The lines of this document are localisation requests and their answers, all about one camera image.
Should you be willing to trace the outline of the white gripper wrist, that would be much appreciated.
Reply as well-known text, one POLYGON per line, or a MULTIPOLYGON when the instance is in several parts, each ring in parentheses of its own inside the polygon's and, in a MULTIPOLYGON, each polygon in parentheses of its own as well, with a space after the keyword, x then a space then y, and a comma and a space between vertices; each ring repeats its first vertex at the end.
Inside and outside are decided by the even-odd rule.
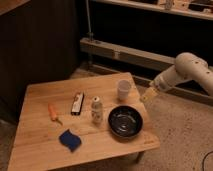
POLYGON ((160 73, 157 75, 150 83, 152 87, 149 87, 145 90, 145 92, 141 95, 140 100, 145 103, 155 96, 158 95, 158 91, 166 92, 173 88, 174 77, 168 73, 160 73))

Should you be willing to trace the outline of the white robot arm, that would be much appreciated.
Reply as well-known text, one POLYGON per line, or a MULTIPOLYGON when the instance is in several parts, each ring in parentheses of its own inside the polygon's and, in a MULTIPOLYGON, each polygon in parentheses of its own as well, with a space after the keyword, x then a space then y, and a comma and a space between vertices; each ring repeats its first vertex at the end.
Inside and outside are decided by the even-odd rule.
POLYGON ((160 92, 167 92, 176 85, 188 81, 197 82, 213 96, 213 71, 209 69, 208 63, 192 53, 183 52, 175 58, 172 66, 149 83, 149 87, 140 96, 140 101, 147 102, 160 92))

